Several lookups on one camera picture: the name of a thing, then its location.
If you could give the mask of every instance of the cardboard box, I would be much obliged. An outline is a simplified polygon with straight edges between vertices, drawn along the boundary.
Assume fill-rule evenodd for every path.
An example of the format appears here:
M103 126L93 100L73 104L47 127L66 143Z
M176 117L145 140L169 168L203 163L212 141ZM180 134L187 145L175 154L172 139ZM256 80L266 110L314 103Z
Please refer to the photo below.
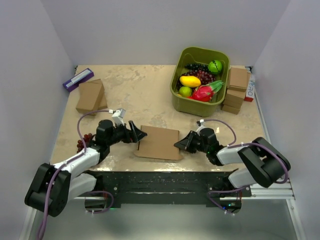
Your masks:
M245 92L249 82L247 73L246 69L231 67L227 88L230 90Z
M141 126L148 135L139 143L134 154L138 157L165 160L181 160L179 148L174 144L179 141L179 131L154 126Z
M97 79L97 80L92 80L92 81L87 81L87 82L84 82L84 83L80 83L79 84L80 95L83 92L83 90L86 88L86 84L87 83L101 84L102 87L103 87L103 92L105 92L105 87L104 87L104 84L102 83L101 79ZM101 102L100 102L100 105L98 107L98 110L106 109L107 107L108 107L107 99L106 99L105 94L103 94Z
M235 90L227 89L224 100L242 104L245 97L246 97L245 91L235 91Z
M240 108L228 106L228 105L222 105L221 108L222 111L229 112L232 114L238 114L240 112Z
M62 85L70 93L72 90L76 89L79 84L84 83L94 76L94 72L89 68L83 70L79 74L75 75L73 78L65 81Z
M223 101L223 105L228 105L229 107L233 107L233 108L236 108L236 109L240 109L241 106L242 106L242 103L243 101L241 102L237 102L237 101L230 101L230 100L224 100Z
M101 84L88 82L82 91L75 109L82 114L98 110L104 95L104 87Z

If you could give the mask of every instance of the dragon fruit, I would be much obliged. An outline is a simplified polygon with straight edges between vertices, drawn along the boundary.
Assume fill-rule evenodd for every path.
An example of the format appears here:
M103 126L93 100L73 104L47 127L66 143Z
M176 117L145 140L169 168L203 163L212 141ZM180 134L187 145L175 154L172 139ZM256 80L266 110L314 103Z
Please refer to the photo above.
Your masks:
M190 97L193 100L201 102L209 102L214 94L216 94L223 86L222 81L214 81L207 85L198 86Z

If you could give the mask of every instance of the purple package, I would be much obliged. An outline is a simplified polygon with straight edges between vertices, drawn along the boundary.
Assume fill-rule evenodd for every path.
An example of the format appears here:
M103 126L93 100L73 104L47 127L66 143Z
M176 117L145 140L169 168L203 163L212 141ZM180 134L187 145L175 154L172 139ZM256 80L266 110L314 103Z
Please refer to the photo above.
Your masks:
M75 75L73 78L64 82L62 85L70 93L72 90L76 89L79 86L79 84L88 81L94 75L94 72L87 68L79 74Z

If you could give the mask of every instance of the green plastic basket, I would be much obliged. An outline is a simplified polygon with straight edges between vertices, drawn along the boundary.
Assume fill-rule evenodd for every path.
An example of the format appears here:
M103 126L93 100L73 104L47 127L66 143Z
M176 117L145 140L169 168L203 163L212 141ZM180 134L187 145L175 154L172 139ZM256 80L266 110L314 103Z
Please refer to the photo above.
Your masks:
M222 63L222 71L219 75L215 75L216 80L221 80L224 85L213 95L210 102L193 100L187 97L177 95L177 82L181 74L188 72L185 68L187 64L209 64L212 60L219 60ZM179 112L198 115L201 117L209 117L216 110L217 106L223 102L226 95L227 79L229 74L230 61L227 55L220 51L204 49L200 47L188 47L182 51L178 64L175 67L170 90L172 93L172 104L174 109Z

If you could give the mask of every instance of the white wall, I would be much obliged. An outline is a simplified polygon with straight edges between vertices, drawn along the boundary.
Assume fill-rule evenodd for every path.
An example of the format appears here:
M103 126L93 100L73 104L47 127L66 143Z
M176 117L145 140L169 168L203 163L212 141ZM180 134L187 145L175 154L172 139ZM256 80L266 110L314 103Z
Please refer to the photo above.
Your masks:
M292 0L254 66L272 143L289 159L308 239L319 239L320 1Z
M13 240L33 176L49 161L73 65L39 0L2 1L0 32L0 238Z
M190 46L253 65L290 0L42 0L76 64L176 64Z

